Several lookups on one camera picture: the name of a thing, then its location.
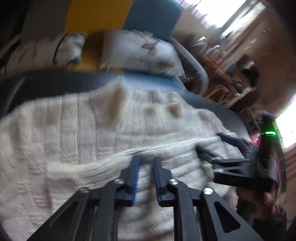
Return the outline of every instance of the metal screw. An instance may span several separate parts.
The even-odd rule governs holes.
[[[84,194],[84,193],[88,193],[89,192],[89,188],[87,188],[87,187],[82,187],[82,188],[79,188],[78,190],[79,190],[79,192],[81,194]]]
[[[215,173],[215,172],[224,172],[224,170],[221,169],[221,168],[218,168],[218,169],[214,169],[214,173]]]
[[[211,159],[211,161],[215,161],[215,160],[221,160],[221,158],[218,156],[215,156],[214,158]]]
[[[115,184],[124,184],[124,180],[122,180],[121,178],[116,178],[116,179],[114,179],[114,183]]]
[[[174,179],[174,178],[170,179],[169,182],[172,185],[177,185],[179,183],[179,181],[177,179]]]
[[[205,189],[204,189],[204,193],[205,193],[206,195],[211,195],[211,194],[213,193],[213,189],[212,189],[212,188],[205,188]]]

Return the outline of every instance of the cable knit texture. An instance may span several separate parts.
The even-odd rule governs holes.
[[[241,157],[218,132],[229,133],[212,112],[176,93],[121,81],[28,102],[0,124],[1,224],[13,241],[24,241],[79,187],[102,187],[141,156],[136,202],[120,214],[118,239],[173,240],[173,209],[157,204],[152,159],[160,156],[189,187],[209,186],[224,196],[229,187],[212,182],[211,165],[194,151],[200,144],[225,158]]]

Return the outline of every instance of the blue fabric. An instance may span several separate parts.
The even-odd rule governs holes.
[[[166,40],[182,10],[171,0],[134,0],[123,29],[152,32],[154,37]]]
[[[124,72],[127,83],[145,89],[158,88],[171,89],[171,90],[186,90],[185,86],[177,77],[165,76],[162,74],[145,74],[136,73],[131,71]]]

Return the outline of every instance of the chair armrest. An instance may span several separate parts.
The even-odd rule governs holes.
[[[201,81],[201,90],[198,93],[203,96],[207,92],[207,88],[209,86],[209,78],[205,69],[200,65],[200,63],[185,49],[177,40],[170,37],[168,39],[176,49],[177,53],[182,55],[191,65],[192,67],[199,73],[200,81]]]

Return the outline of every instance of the green led light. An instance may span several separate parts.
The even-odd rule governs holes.
[[[274,135],[274,136],[276,135],[276,133],[274,131],[267,131],[267,132],[265,132],[265,134],[266,135],[271,134],[271,135]]]

